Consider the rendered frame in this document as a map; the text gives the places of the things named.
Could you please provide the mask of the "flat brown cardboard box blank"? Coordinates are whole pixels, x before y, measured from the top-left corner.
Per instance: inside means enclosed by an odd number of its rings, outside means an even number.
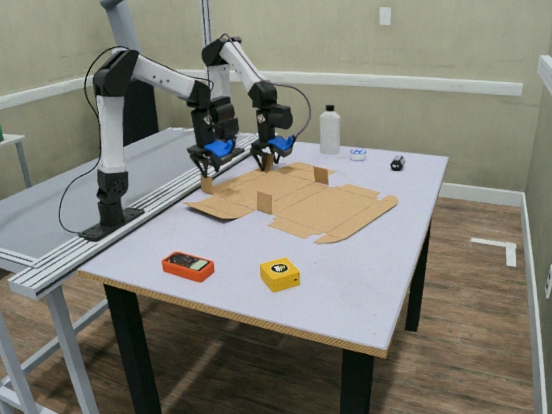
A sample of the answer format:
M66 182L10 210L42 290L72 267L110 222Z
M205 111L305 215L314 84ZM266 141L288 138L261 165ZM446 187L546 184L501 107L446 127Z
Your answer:
M256 210L275 214L276 221L267 226L302 239L324 232L313 243L327 244L348 238L399 202L390 194L379 201L381 192L351 184L326 186L328 175L337 172L327 168L296 161L270 171L273 159L274 154L268 153L265 171L258 168L215 186L212 177L200 174L201 190L213 196L181 203L222 219L241 218Z

